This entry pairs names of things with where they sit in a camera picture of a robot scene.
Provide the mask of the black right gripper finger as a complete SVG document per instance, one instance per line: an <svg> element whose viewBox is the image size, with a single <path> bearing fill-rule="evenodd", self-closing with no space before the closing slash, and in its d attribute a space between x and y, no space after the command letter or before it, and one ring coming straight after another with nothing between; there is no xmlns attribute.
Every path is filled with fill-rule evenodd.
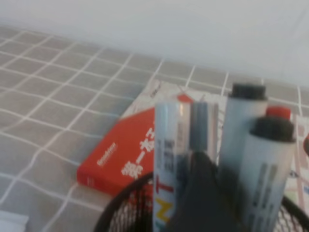
<svg viewBox="0 0 309 232"><path fill-rule="evenodd" d="M202 152L192 155L185 193L166 225L168 232L244 232L220 192L214 165Z"/></svg>

